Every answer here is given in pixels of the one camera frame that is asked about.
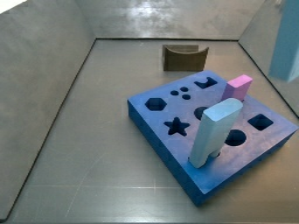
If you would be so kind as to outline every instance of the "table surface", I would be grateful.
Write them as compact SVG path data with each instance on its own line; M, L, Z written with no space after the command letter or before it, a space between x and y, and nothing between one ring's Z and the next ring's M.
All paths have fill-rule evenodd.
M8 223L298 222L299 135L196 207L127 115L127 98L192 72L163 71L163 45L210 47L206 69L254 78L249 93L299 124L238 42L98 40Z

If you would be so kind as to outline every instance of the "rectangular block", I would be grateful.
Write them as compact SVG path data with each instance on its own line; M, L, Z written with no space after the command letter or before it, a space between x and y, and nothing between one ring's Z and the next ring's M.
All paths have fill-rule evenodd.
M242 108L243 103L229 98L203 111L190 155L194 167L200 168L206 164L209 156L217 157L221 154L221 148Z
M233 126L245 133L245 143L231 146L234 141L227 141L219 157L210 157L200 169L194 168L188 156L202 122L196 112L221 102L226 86L227 82L214 72L204 71L127 101L128 115L196 206L269 156L298 130L297 125L247 95ZM186 135L183 131L170 133L175 117L183 123L179 127Z
M225 101L229 98L235 98L243 101L251 82L251 77L245 74L242 74L237 79L230 80L223 92L222 100Z

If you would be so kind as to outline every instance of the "gray wall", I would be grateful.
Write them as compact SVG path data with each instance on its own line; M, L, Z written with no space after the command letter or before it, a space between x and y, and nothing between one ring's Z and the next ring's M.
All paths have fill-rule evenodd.
M285 1L283 17L275 40L275 50L269 75L293 81L299 67L299 1Z
M100 39L235 39L265 0L76 0Z
M277 91L285 97L289 106L291 107L293 111L299 117L299 98L297 97L299 92L298 90L299 79L297 78L291 82L286 81L289 74L287 72L289 67L290 68L295 67L295 65L298 65L295 63L299 63L294 61L295 59L290 59L294 57L294 56L290 57L290 55L295 54L295 51L298 50L298 46L295 44L291 44L293 41L298 42L298 35L297 35L298 29L294 29L294 31L293 29L290 29L289 31L283 31L281 33L281 38L286 37L287 42L285 39L279 40L279 43L282 41L283 41L282 43L285 43L283 48L285 52L283 51L277 52L274 62L275 64L273 65L271 74L279 72L285 76L286 80L279 77L275 77L274 75L273 76L270 75L271 59L277 47L278 30L285 8L286 8L286 0L283 0L281 4L277 4L277 1L274 0L266 0L265 4L261 7L261 10L258 11L241 37L239 43L246 49L253 60L257 62L257 65L261 68L263 74L274 84ZM286 27L289 27L290 25L291 26L297 25L297 20L291 19L291 21L293 20L294 24L287 22Z
M72 0L0 15L0 220L7 218L95 36Z
M282 8L283 4L266 0L239 39L241 45L265 74L269 74L277 45Z

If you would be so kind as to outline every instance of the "shape sorter board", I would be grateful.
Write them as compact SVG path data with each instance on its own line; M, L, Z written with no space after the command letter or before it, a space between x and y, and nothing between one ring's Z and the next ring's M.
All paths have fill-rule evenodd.
M226 85L214 72L203 71L127 100L128 115L196 206L279 149L298 130L247 95L219 156L196 169L188 156L202 111L221 102Z

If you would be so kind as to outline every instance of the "arch-shaped block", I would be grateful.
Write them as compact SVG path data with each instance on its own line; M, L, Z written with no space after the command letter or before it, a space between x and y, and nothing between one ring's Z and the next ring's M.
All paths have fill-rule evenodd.
M199 51L198 45L164 45L164 71L203 71L210 48Z

